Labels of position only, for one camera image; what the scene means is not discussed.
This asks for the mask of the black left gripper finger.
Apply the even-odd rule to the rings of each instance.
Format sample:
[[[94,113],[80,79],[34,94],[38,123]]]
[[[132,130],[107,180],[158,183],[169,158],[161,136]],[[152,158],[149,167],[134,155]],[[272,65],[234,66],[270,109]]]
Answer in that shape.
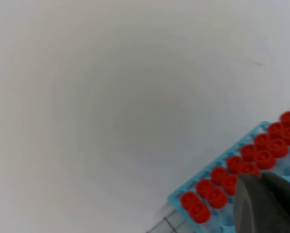
[[[290,182],[271,172],[241,174],[233,210],[237,233],[290,233]]]

